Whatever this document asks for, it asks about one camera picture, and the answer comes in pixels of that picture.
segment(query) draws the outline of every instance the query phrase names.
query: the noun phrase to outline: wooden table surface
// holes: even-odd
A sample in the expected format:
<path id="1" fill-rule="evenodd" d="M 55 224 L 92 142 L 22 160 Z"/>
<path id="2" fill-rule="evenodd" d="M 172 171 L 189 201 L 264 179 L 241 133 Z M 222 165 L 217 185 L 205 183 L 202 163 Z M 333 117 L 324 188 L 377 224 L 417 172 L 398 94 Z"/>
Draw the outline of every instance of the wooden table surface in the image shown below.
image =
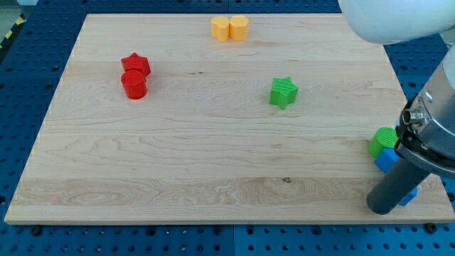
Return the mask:
<path id="1" fill-rule="evenodd" d="M 219 43 L 213 15 L 89 15 L 5 221 L 10 224 L 450 222 L 430 176 L 408 206 L 376 215 L 369 155 L 405 103 L 382 46 L 339 14 L 249 15 Z M 153 63 L 125 97 L 120 58 Z M 285 110 L 272 78 L 299 87 Z"/>

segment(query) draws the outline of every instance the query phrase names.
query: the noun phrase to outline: star-shaped block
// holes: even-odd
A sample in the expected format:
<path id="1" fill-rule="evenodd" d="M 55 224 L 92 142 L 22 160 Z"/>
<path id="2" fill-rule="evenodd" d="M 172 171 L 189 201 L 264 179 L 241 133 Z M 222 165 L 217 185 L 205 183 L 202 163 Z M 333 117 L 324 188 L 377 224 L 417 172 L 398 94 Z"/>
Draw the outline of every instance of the star-shaped block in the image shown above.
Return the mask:
<path id="1" fill-rule="evenodd" d="M 279 108 L 285 110 L 288 104 L 296 101 L 298 89 L 299 88 L 292 83 L 291 78 L 274 78 L 269 103 L 278 105 Z"/>
<path id="2" fill-rule="evenodd" d="M 123 69 L 128 70 L 138 70 L 144 77 L 150 75 L 150 64 L 147 57 L 142 57 L 137 53 L 132 53 L 129 57 L 122 59 Z"/>

